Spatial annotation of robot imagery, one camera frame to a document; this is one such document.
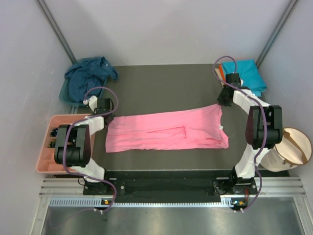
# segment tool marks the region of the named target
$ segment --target pink garment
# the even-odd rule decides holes
[[[203,108],[115,117],[109,124],[106,152],[129,149],[228,148],[228,137],[220,130],[222,109]]]

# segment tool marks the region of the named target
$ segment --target orange plastic bin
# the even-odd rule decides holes
[[[63,166],[60,164],[56,164],[54,162],[54,148],[49,147],[49,143],[56,139],[56,137],[51,137],[50,132],[59,127],[61,124],[72,124],[75,121],[84,119],[86,116],[90,114],[70,114],[70,115],[54,115],[49,122],[49,126],[47,132],[45,134],[45,140],[43,143],[43,147],[41,149],[40,157],[37,162],[37,171],[39,173],[45,174],[67,174],[67,172],[63,169]],[[93,150],[95,134],[90,137],[90,146],[91,146],[91,155]]]

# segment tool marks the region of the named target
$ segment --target floor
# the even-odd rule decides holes
[[[222,89],[212,65],[158,65],[116,67],[117,82],[107,87],[119,98],[117,116],[188,110],[216,103]],[[79,108],[78,113],[89,113]],[[228,149],[130,150],[105,152],[106,130],[96,134],[93,158],[107,170],[231,169],[246,147],[247,115],[239,107],[223,107],[222,126]]]
[[[81,208],[49,208],[52,226]],[[261,198],[244,214],[230,208],[112,208],[84,211],[43,235],[304,235],[292,198]]]

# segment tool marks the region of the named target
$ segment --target turquoise folded towel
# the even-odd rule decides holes
[[[223,62],[222,68],[224,74],[233,73],[235,70],[234,62]],[[244,81],[243,87],[249,87],[256,96],[261,96],[261,93],[266,90],[266,84],[263,81],[254,60],[238,60],[237,73]]]

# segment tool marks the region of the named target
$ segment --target white basket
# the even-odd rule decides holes
[[[285,128],[282,141],[263,157],[261,165],[274,172],[289,170],[308,163],[311,154],[309,138],[299,130]]]

